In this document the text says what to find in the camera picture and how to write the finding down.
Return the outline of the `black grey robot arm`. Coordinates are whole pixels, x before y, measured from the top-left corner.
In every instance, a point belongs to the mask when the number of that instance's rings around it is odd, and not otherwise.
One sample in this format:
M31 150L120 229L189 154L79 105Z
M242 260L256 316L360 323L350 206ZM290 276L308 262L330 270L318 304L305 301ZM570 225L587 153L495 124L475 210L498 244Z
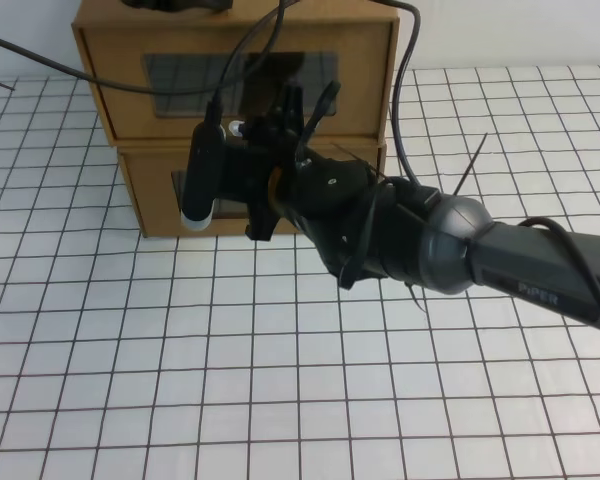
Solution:
M339 287L389 278L453 295L483 285L600 330L600 236L545 217L508 225L478 201L385 176L361 158L312 150L339 84L309 119L287 85L262 115L230 124L221 192L248 207L247 236L267 241L287 220L315 246Z

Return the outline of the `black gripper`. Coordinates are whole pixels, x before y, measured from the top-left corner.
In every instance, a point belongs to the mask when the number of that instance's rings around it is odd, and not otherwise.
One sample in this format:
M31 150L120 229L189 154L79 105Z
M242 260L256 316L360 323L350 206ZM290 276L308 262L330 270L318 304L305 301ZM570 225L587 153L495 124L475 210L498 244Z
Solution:
M325 87L304 126L303 89L285 84L280 97L282 115L256 116L243 121L243 137L239 139L244 143L225 143L222 198L247 207L245 235L249 239L269 241L282 219L296 231L303 230L298 219L278 204L277 187L293 164L298 141L301 145L309 142L340 89L338 81L331 81Z

